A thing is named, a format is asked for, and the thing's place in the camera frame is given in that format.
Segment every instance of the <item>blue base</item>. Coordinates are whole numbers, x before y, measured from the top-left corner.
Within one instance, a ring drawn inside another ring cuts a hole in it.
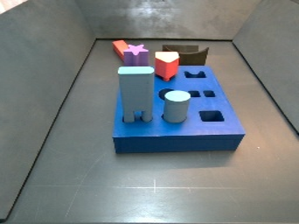
[[[192,91],[188,119],[163,119],[165,89]],[[123,122],[121,93],[117,98],[114,142],[117,153],[167,151],[234,151],[246,135],[230,101],[209,66],[180,66],[169,81],[154,80],[154,120]]]

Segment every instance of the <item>square hole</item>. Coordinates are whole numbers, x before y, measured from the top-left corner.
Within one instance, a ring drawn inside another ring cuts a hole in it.
[[[192,94],[192,97],[201,97],[201,92],[198,90],[192,90],[189,91],[189,93]]]
[[[206,73],[204,71],[198,73],[185,72],[186,78],[208,78]]]
[[[224,115],[218,110],[201,111],[201,119],[205,122],[225,122]]]
[[[216,97],[217,96],[214,91],[212,91],[212,90],[205,90],[204,94],[205,94],[206,97]]]

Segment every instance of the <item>cylinder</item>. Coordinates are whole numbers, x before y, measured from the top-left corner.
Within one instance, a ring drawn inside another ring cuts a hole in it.
[[[188,118],[192,94],[174,90],[165,95],[163,119],[169,123],[182,123]]]

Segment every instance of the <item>red pentagon block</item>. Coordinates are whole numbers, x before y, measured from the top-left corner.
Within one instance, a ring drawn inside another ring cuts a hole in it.
[[[117,40],[113,42],[114,50],[117,51],[117,54],[122,60],[125,60],[125,50],[129,48],[127,42],[122,40]]]
[[[162,76],[165,81],[169,81],[178,74],[180,58],[178,52],[155,53],[155,74]]]

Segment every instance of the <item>toy block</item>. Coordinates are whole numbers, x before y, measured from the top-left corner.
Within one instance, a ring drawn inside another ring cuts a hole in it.
[[[192,94],[190,107],[182,122],[167,122],[165,104],[167,99],[175,99],[169,94],[177,90]],[[154,77],[151,122],[143,122],[138,116],[135,122],[123,122],[123,116],[122,95],[118,93],[113,136],[117,153],[234,151],[246,135],[209,66],[180,66],[175,79],[167,82]]]
[[[169,81],[178,73],[180,58],[178,52],[155,53],[155,74],[159,75],[165,81]]]
[[[114,50],[122,60],[125,60],[125,50],[129,48],[127,42],[125,40],[117,40],[113,42]]]
[[[135,112],[142,111],[142,120],[153,121],[155,75],[150,66],[122,66],[118,69],[123,105],[122,122],[135,121]]]
[[[126,67],[149,67],[149,50],[145,45],[129,45],[125,50],[125,66]]]
[[[182,90],[165,95],[163,119],[169,123],[182,123],[188,118],[192,94]]]
[[[178,52],[181,66],[205,66],[210,48],[200,51],[198,45],[163,45],[165,52]]]

